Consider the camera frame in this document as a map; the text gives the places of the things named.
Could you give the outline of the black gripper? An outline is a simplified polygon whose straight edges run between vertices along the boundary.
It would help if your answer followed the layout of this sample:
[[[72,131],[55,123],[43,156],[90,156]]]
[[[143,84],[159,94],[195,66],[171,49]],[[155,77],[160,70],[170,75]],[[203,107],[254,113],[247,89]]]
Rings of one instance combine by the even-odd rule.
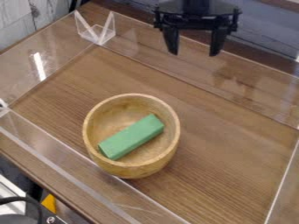
[[[154,27],[163,29],[163,38],[168,52],[174,55],[179,52],[180,29],[214,30],[212,23],[219,20],[231,32],[239,28],[239,7],[223,0],[159,0],[154,10]],[[224,46],[228,35],[226,27],[220,27],[211,33],[210,56],[216,56]]]

